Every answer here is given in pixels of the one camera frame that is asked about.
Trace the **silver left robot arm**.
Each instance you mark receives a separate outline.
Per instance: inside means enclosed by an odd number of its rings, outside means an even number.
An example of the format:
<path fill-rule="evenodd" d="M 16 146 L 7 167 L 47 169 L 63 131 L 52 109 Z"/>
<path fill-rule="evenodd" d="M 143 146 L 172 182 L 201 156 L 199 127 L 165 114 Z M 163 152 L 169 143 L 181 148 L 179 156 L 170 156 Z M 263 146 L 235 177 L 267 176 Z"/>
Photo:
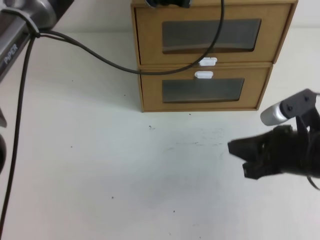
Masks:
<path fill-rule="evenodd" d="M 72 0 L 5 0 L 0 10 L 0 79 L 2 80 L 32 35 L 51 30 Z"/>

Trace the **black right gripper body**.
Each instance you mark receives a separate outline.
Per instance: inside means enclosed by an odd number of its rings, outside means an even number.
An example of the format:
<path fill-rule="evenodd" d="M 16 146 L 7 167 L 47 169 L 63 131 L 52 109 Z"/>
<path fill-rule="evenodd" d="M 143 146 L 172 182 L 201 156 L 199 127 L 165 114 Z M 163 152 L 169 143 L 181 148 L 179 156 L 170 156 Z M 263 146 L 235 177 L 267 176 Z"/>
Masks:
<path fill-rule="evenodd" d="M 320 131 L 298 131 L 291 125 L 280 125 L 271 132 L 266 160 L 276 173 L 320 177 Z"/>

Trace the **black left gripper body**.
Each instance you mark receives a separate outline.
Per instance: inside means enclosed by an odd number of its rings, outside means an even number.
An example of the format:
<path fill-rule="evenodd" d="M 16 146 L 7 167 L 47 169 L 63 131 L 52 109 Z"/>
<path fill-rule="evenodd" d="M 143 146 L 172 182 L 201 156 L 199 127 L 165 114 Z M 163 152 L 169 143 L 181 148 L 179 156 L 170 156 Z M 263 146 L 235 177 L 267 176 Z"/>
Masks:
<path fill-rule="evenodd" d="M 192 4 L 192 0 L 145 0 L 151 8 L 157 8 L 160 6 L 167 7 L 170 5 L 180 8 L 189 8 Z"/>

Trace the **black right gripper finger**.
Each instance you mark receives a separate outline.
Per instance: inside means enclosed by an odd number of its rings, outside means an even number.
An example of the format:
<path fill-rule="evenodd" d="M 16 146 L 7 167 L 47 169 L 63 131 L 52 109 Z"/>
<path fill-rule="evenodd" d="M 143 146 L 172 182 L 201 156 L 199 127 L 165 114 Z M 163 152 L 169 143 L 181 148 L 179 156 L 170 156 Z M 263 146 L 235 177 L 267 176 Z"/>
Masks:
<path fill-rule="evenodd" d="M 246 162 L 258 162 L 265 158 L 268 142 L 267 136 L 254 136 L 231 140 L 227 147 L 229 153 L 235 157 Z"/>
<path fill-rule="evenodd" d="M 270 172 L 270 165 L 265 162 L 245 162 L 242 168 L 244 177 L 248 179 L 260 179 Z"/>

